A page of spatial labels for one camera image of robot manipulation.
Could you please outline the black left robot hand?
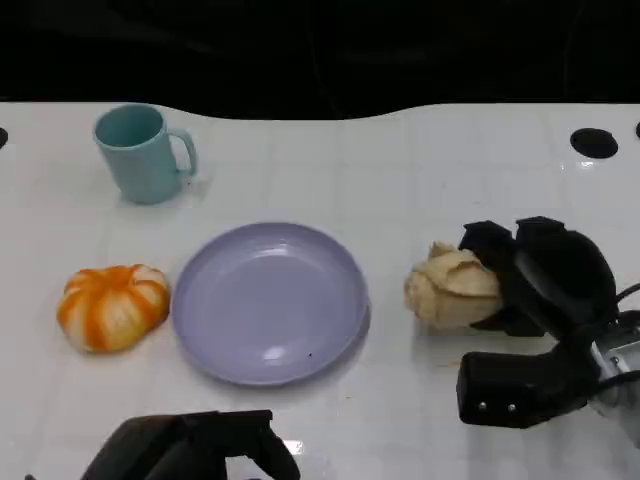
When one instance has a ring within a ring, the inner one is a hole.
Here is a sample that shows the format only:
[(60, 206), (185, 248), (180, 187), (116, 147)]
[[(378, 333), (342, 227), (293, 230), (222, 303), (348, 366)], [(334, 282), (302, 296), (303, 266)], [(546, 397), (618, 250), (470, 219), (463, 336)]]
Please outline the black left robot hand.
[(271, 428), (269, 410), (134, 417), (106, 440), (84, 479), (226, 479), (227, 460), (245, 457), (272, 479), (301, 473)]

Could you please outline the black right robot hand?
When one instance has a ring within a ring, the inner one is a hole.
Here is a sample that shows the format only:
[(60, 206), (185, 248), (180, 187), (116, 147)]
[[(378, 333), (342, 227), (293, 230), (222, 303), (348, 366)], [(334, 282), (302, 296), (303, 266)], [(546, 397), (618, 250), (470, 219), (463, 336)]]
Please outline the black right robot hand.
[(502, 306), (474, 329), (591, 344), (617, 313), (614, 275), (598, 246), (557, 220), (468, 223), (459, 247), (495, 273)]

